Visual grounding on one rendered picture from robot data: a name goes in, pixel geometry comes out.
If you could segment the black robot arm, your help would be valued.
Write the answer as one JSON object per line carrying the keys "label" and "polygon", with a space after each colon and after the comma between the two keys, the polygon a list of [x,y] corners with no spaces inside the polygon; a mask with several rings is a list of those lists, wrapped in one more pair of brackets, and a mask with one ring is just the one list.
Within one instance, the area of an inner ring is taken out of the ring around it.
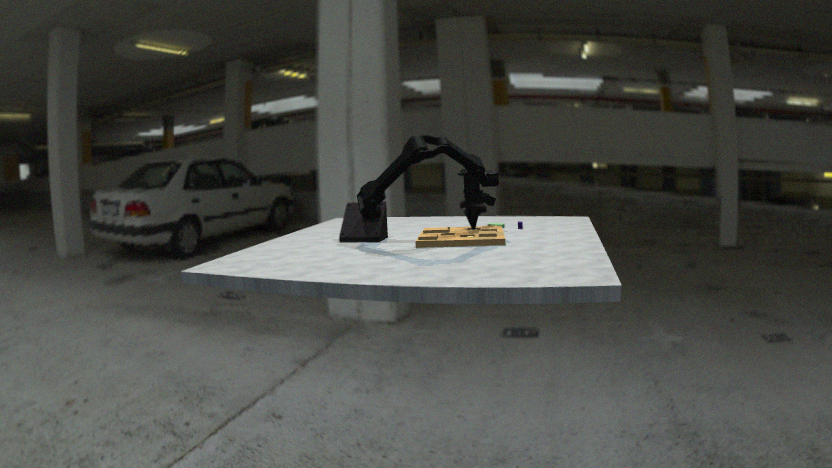
{"label": "black robot arm", "polygon": [[[437,147],[429,150],[426,143]],[[404,145],[401,155],[376,180],[369,181],[360,189],[357,200],[362,221],[378,222],[382,209],[379,204],[386,198],[385,189],[411,164],[432,159],[440,153],[445,153],[466,169],[458,173],[464,175],[464,188],[478,188],[480,184],[482,187],[498,186],[498,170],[486,170],[480,157],[465,153],[445,137],[412,136]]]}

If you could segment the tan board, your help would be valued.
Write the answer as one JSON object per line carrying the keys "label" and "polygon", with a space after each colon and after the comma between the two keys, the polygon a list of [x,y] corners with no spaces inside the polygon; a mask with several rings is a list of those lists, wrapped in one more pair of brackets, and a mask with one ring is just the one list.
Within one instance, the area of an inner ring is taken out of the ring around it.
{"label": "tan board", "polygon": [[[502,226],[424,228],[417,238],[416,248],[505,246]],[[468,237],[473,236],[473,237]]]}

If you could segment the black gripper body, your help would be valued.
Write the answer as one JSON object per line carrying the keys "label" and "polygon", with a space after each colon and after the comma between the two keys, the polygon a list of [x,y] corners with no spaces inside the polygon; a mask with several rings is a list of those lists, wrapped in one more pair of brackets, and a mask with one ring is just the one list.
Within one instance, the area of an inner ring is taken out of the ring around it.
{"label": "black gripper body", "polygon": [[461,201],[461,208],[465,207],[465,210],[469,213],[487,212],[487,207],[480,204],[480,187],[464,188],[463,193],[464,200]]}

